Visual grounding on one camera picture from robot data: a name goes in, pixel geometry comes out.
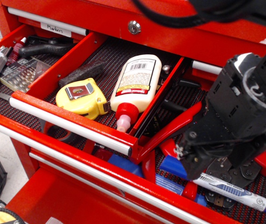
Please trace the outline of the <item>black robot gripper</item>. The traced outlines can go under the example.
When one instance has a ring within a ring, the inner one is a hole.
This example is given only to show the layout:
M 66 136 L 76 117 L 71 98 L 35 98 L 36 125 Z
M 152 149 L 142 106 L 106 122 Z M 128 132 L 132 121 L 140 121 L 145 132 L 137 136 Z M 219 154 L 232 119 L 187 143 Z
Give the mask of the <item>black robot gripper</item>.
M 186 177 L 197 179 L 218 157 L 234 167 L 266 149 L 266 56 L 230 59 L 179 144 Z

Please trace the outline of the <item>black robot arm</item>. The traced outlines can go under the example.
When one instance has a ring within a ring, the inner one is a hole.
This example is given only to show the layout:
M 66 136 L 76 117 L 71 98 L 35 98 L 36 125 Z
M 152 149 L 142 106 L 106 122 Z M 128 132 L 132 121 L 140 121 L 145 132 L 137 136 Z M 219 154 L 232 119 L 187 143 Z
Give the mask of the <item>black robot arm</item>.
M 177 147 L 187 179 L 197 179 L 217 157 L 234 167 L 266 151 L 266 0 L 194 0 L 196 15 L 159 14 L 141 1 L 137 8 L 157 24 L 191 28 L 209 22 L 229 23 L 242 38 L 217 49 L 231 50 L 200 111 L 184 130 Z

